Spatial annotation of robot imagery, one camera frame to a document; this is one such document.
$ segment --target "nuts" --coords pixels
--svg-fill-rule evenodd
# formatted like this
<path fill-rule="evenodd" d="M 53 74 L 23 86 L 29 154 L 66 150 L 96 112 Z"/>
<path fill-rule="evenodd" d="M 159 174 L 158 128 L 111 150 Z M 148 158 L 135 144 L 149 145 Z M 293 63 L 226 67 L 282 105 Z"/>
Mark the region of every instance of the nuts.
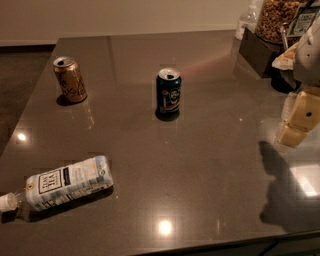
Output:
<path fill-rule="evenodd" d="M 271 43 L 282 43 L 280 28 L 294 18 L 300 3 L 306 0 L 265 0 L 255 33 Z"/>

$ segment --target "logo on can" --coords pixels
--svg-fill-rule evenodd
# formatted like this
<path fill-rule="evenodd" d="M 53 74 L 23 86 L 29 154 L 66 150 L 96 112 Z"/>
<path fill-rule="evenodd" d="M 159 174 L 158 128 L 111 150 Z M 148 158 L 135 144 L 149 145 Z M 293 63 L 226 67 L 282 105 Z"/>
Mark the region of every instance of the logo on can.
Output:
<path fill-rule="evenodd" d="M 78 103 L 87 98 L 79 65 L 73 58 L 63 56 L 55 59 L 53 70 L 63 95 L 70 103 Z"/>
<path fill-rule="evenodd" d="M 173 68 L 161 69 L 157 77 L 156 110 L 160 120 L 172 121 L 179 116 L 180 94 L 180 72 Z"/>

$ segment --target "bottle cap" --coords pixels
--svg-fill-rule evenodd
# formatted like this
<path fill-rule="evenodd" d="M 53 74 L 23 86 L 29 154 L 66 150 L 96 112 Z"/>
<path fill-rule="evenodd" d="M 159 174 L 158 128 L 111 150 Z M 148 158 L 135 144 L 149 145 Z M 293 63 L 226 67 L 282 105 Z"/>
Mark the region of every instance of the bottle cap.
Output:
<path fill-rule="evenodd" d="M 17 209 L 17 198 L 13 193 L 0 197 L 0 212 L 9 212 Z"/>

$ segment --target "bottle label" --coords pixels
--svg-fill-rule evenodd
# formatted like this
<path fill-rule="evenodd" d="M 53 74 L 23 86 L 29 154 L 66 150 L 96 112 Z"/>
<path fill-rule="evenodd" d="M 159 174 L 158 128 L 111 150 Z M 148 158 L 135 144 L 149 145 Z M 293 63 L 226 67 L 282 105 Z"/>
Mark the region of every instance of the bottle label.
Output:
<path fill-rule="evenodd" d="M 108 162 L 97 156 L 28 178 L 26 198 L 41 211 L 90 195 L 113 185 Z"/>

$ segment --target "can lid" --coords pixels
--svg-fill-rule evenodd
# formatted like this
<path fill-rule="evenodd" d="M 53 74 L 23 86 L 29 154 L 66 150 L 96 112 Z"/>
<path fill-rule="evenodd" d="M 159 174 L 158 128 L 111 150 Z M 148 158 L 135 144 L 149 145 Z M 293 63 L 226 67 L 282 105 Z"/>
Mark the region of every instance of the can lid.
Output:
<path fill-rule="evenodd" d="M 53 61 L 53 65 L 58 68 L 66 68 L 74 63 L 74 58 L 62 56 L 58 57 Z"/>
<path fill-rule="evenodd" d="M 164 68 L 159 71 L 159 76 L 163 80 L 172 81 L 180 77 L 180 72 L 174 68 Z"/>
<path fill-rule="evenodd" d="M 17 209 L 17 197 L 13 193 L 6 194 L 0 197 L 0 211 L 9 212 Z"/>

